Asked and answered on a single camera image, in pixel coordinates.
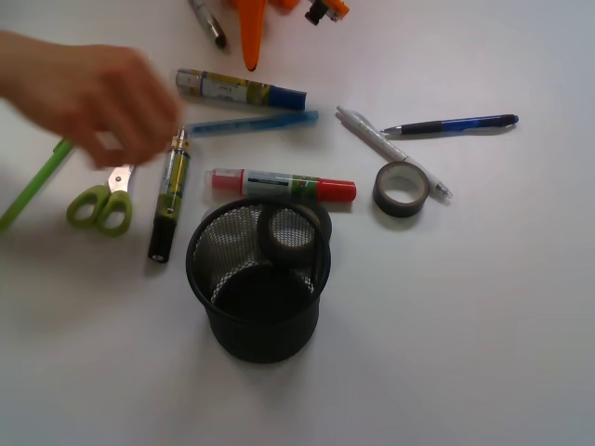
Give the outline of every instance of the marker cap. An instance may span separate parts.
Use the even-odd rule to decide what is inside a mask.
[[[306,109],[306,93],[271,85],[269,107],[303,111]]]
[[[157,263],[167,263],[176,233],[176,222],[171,218],[157,216],[152,223],[149,258]]]
[[[353,181],[320,178],[316,195],[319,202],[352,202],[357,188]]]

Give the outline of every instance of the pen cap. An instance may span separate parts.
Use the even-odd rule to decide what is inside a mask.
[[[176,222],[171,218],[158,216],[152,223],[149,258],[157,263],[167,263],[171,245],[176,233]]]
[[[211,172],[211,187],[241,194],[243,173],[244,169],[215,169]]]
[[[352,202],[357,188],[353,181],[320,178],[316,195],[319,202]]]
[[[272,85],[269,107],[303,111],[306,109],[306,93]]]

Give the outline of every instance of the green scissors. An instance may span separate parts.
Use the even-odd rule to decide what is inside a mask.
[[[132,220],[132,203],[128,195],[128,183],[134,165],[125,164],[113,169],[106,184],[93,186],[76,197],[66,210],[66,219],[75,228],[90,228],[96,225],[99,231],[110,237],[124,234]],[[93,212],[85,218],[77,218],[79,210],[93,205]],[[115,228],[108,228],[106,221],[113,213],[124,213],[124,220]]]

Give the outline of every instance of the blue pen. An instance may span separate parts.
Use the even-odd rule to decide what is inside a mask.
[[[213,123],[188,124],[185,128],[191,137],[213,134],[230,134],[242,132],[257,132],[273,128],[288,127],[290,125],[312,123],[318,120],[317,111],[303,113],[273,114],[261,118],[232,119],[230,121],[216,121]]]
[[[424,133],[462,132],[469,128],[508,127],[517,124],[516,114],[484,116],[483,118],[453,119],[450,121],[431,121],[428,123],[399,125],[385,128],[382,133],[388,135],[421,135]]]

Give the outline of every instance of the mesh cup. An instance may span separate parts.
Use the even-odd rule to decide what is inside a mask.
[[[330,262],[327,237],[311,213],[252,197],[205,218],[188,247],[186,272],[224,348],[245,361],[277,362],[314,332]]]

